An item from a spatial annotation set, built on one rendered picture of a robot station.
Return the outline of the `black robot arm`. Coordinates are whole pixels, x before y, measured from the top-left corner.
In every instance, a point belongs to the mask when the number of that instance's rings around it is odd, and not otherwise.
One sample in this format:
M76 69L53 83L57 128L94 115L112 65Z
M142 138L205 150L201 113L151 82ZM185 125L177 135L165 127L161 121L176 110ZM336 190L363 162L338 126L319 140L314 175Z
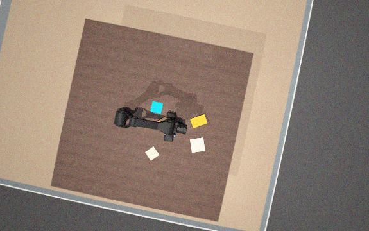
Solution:
M126 125L127 119L129 119L129 124ZM167 120L167 121L150 121L145 119L139 119L134 117L132 113L124 108L118 108L116 111L116 116L114 119L114 124L121 128L128 127L142 127L151 128L155 130L160 130L166 135L176 135L176 133L186 134L187 125L183 124L183 121Z

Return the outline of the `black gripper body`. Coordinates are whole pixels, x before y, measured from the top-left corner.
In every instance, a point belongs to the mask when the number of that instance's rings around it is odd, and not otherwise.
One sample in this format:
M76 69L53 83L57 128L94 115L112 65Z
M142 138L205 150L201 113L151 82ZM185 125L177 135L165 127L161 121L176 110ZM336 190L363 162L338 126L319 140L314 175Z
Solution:
M171 120L176 119L176 113L168 112L166 118L170 118ZM164 135L164 141L173 142L174 135Z

